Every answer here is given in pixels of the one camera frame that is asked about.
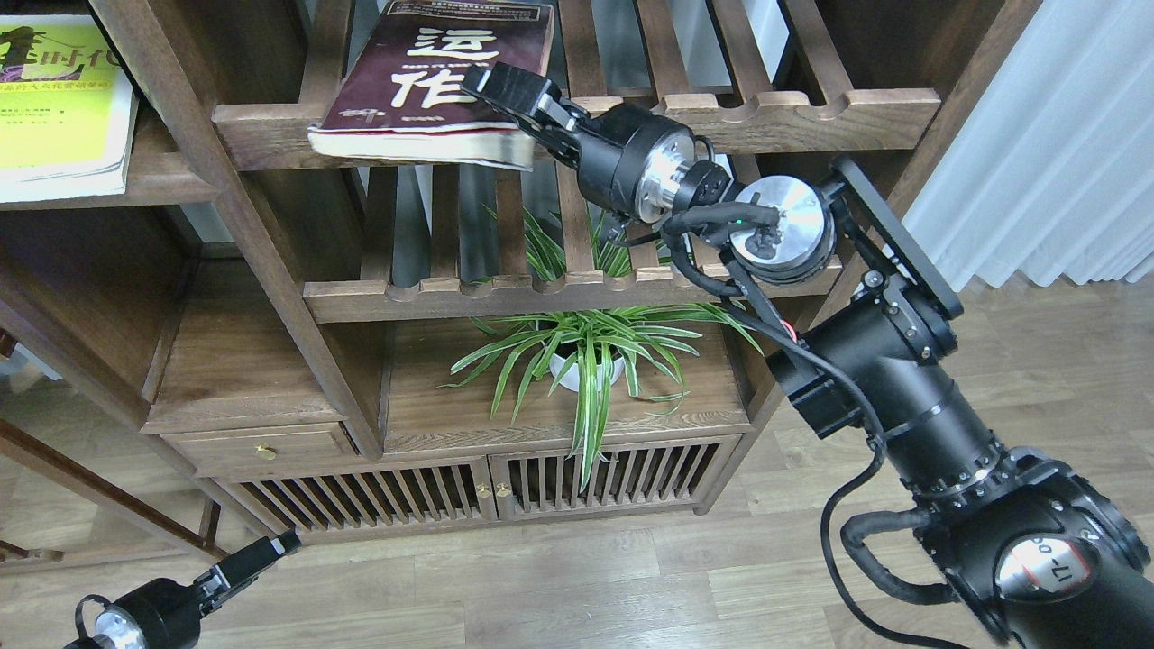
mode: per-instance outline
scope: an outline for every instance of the red wire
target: red wire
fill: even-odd
[[[789,337],[793,338],[794,342],[796,343],[797,342],[797,330],[793,328],[793,324],[786,322],[785,320],[781,321],[781,324],[786,328],[787,331],[789,331]]]

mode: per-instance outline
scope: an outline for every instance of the robotic arm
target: robotic arm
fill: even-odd
[[[463,89],[511,117],[577,171],[585,197],[653,227],[690,281],[747,326],[778,342],[770,370],[819,438],[862,427],[874,462],[822,514],[826,565],[850,611],[894,641],[957,647],[882,627],[854,604],[829,542],[833,508],[889,458],[909,490],[908,512],[850,517],[842,544],[883,591],[920,605],[964,602],[999,643],[1154,647],[1151,561],[1134,528],[1069,465],[1033,448],[1006,448],[938,360],[957,349],[947,323],[960,301],[900,221],[848,158],[817,185],[784,176],[748,186],[712,159],[712,146],[676,121],[621,104],[593,118],[548,79],[496,64],[473,67]],[[698,158],[697,142],[709,151]],[[892,251],[883,254],[860,212]],[[697,270],[687,236],[718,248],[730,279]],[[853,301],[800,340],[756,279],[803,282],[825,267],[837,236],[869,266]],[[750,311],[734,299],[748,300]],[[870,534],[909,529],[944,575],[912,584],[869,551]]]
[[[63,649],[190,649],[201,636],[201,620],[213,613],[282,557],[300,547],[297,532],[258,538],[230,554],[189,585],[156,579],[115,602],[89,595],[76,604],[76,635]],[[97,602],[93,635],[84,628],[83,606]]]

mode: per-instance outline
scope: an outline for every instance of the wooden bookshelf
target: wooden bookshelf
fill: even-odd
[[[856,151],[899,214],[1037,7],[1036,0],[894,0],[865,9],[781,0],[788,65],[770,79],[743,2],[702,1],[728,84],[694,88],[669,5],[635,0],[650,83],[608,88],[604,70],[612,61],[600,58],[604,35],[590,3],[559,0],[567,94],[594,114],[634,102],[683,121],[730,154],[743,181],[769,173],[817,180],[833,152]],[[589,497],[563,484],[572,471],[564,457],[565,396],[534,393],[533,408],[508,426],[500,413],[488,419],[490,385],[451,395],[435,387],[478,342],[464,316],[705,299],[653,247],[631,251],[625,277],[595,270],[570,171],[557,173],[564,277],[542,283],[529,271],[523,179],[512,172],[494,176],[499,267],[485,281],[463,277],[463,255],[477,234],[462,232],[458,210],[470,197],[458,192],[459,170],[437,165],[430,273],[399,285],[397,167],[320,156],[306,139],[345,73],[352,0],[320,0],[312,20],[293,0],[90,6],[159,119],[140,121],[127,194],[13,206],[0,225],[17,227],[8,217],[25,215],[18,227],[32,227],[47,245],[53,229],[27,215],[148,206],[136,212],[149,223],[141,249],[164,251],[164,281],[142,274],[158,286],[143,291],[158,297],[142,307],[141,292],[129,288],[133,264],[105,262],[119,248],[102,243],[99,254],[82,255],[104,262],[99,268],[55,258],[36,266],[31,277],[42,284],[61,264],[78,268],[75,285],[99,292],[83,307],[59,306],[63,300],[47,290],[10,289],[9,279],[30,275],[0,264],[0,327],[38,355],[45,350],[254,528],[299,525],[310,540],[325,540],[636,508],[709,510],[782,398],[764,359],[726,336],[711,334],[703,342],[709,351],[687,361],[694,394],[675,413],[653,416],[651,404],[616,400],[607,448],[620,465],[607,464]],[[370,167],[367,186],[355,166]],[[217,259],[160,207],[187,202],[216,208],[239,258]],[[59,231],[70,222],[55,223]],[[694,252],[702,270],[725,276],[706,246]],[[815,278],[770,294],[807,329],[847,301],[862,270],[841,246]],[[108,273],[120,279],[102,281]],[[91,336],[85,309],[117,313],[120,324],[110,329],[137,335]],[[130,313],[149,326],[142,329]],[[117,366],[126,348],[134,359],[128,374]],[[252,460],[264,438],[273,452],[280,440],[283,452],[268,464]],[[308,449],[320,449],[317,457]]]

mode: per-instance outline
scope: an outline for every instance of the book cover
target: book cover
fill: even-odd
[[[532,140],[460,82],[496,61],[544,74],[553,29],[546,3],[395,0],[309,141],[328,155],[523,166]]]
[[[135,107],[91,16],[0,16],[0,200],[123,192]]]

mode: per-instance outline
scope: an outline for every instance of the potted plant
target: potted plant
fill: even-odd
[[[597,267],[609,275],[623,275],[630,269],[629,252],[602,237],[604,223],[604,215],[590,219]],[[545,234],[537,219],[527,212],[525,237],[530,266],[541,279],[553,281],[564,274],[564,251]],[[547,373],[553,374],[549,394],[559,385],[574,389],[577,393],[577,410],[570,455],[580,454],[580,490],[589,484],[593,463],[600,456],[601,439],[609,418],[610,386],[619,375],[625,376],[630,397],[674,402],[673,410],[688,394],[677,352],[697,356],[697,350],[688,341],[700,337],[700,334],[679,327],[676,322],[728,324],[757,346],[744,327],[712,304],[534,313],[496,318],[488,322],[473,319],[473,322],[499,340],[455,363],[450,367],[451,374],[469,367],[472,370],[460,382],[444,387],[466,386],[503,358],[489,416],[496,415],[507,388],[516,382],[514,423],[529,386]],[[526,357],[527,363],[520,364]],[[642,361],[672,379],[676,391],[643,395],[637,372]],[[520,375],[515,378],[518,366]],[[572,373],[576,373],[576,379],[567,378]]]

